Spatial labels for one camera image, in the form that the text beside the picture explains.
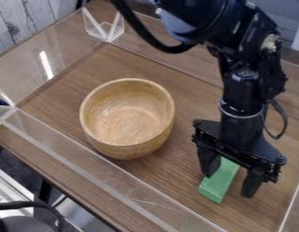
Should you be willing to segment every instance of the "green foam block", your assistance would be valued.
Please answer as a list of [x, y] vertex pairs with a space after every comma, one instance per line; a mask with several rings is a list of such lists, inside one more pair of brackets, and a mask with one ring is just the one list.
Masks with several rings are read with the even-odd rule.
[[204, 178], [199, 192], [209, 200], [221, 203], [231, 183], [239, 172], [240, 166], [225, 158], [221, 158], [221, 166], [211, 178]]

